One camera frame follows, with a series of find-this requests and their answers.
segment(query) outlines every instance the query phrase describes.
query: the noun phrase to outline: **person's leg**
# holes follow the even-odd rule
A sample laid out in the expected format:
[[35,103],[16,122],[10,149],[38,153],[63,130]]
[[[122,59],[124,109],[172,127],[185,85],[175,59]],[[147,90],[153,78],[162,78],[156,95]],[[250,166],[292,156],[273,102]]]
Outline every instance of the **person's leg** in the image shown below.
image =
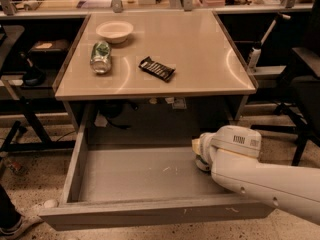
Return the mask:
[[12,204],[4,188],[0,185],[0,228],[12,228],[19,223],[21,214]]

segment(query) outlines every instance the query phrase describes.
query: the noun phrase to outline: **office chair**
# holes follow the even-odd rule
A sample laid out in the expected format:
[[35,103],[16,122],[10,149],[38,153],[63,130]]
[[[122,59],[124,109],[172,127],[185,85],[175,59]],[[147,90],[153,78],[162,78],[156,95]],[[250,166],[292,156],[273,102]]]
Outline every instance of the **office chair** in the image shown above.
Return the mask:
[[301,47],[292,48],[290,62],[277,79],[277,89],[289,91],[293,105],[284,102],[275,114],[286,114],[294,126],[252,125],[251,129],[297,134],[292,166],[298,166],[308,140],[320,147],[320,0],[315,0]]

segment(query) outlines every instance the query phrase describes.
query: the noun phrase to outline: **speckled floor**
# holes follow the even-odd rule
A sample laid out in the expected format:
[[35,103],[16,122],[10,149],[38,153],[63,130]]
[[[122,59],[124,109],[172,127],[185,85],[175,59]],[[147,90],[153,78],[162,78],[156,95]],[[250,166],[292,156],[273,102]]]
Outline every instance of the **speckled floor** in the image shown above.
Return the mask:
[[[272,107],[256,109],[250,107],[241,118],[239,125],[252,123],[286,123],[286,116],[271,115]],[[64,114],[54,117],[40,117],[53,140],[66,135],[63,139],[75,139],[73,128]],[[15,118],[0,117],[0,138],[4,138]],[[294,137],[285,134],[262,132],[263,144],[261,158],[265,162],[289,164],[295,149]],[[22,139],[34,140],[32,130]],[[9,154],[11,159],[28,168],[24,176],[16,176],[4,166],[0,170],[0,181],[12,201],[21,210],[48,199],[59,199],[67,174],[71,150],[25,152]],[[308,143],[301,165],[319,167],[319,148]],[[68,239],[319,239],[320,226],[304,221],[285,212],[275,210],[267,218],[254,220],[221,221],[197,224],[175,224],[168,226],[146,226],[112,228],[99,230],[80,230],[57,232],[48,224],[42,223],[28,230],[20,239],[68,240]]]

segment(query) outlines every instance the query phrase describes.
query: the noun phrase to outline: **bowl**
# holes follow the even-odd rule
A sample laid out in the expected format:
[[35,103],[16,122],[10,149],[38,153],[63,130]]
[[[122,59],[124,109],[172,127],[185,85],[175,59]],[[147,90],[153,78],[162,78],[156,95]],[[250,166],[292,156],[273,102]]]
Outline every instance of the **bowl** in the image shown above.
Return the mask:
[[108,21],[99,25],[96,33],[111,44],[119,44],[127,40],[133,31],[133,25],[126,21]]

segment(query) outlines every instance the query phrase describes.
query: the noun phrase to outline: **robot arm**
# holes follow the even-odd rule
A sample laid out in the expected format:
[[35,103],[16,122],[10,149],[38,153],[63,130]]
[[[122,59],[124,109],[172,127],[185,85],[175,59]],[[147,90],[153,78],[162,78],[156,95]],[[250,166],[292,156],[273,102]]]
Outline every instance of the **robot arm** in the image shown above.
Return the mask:
[[224,126],[193,141],[197,165],[219,185],[320,225],[320,170],[258,161],[261,135]]

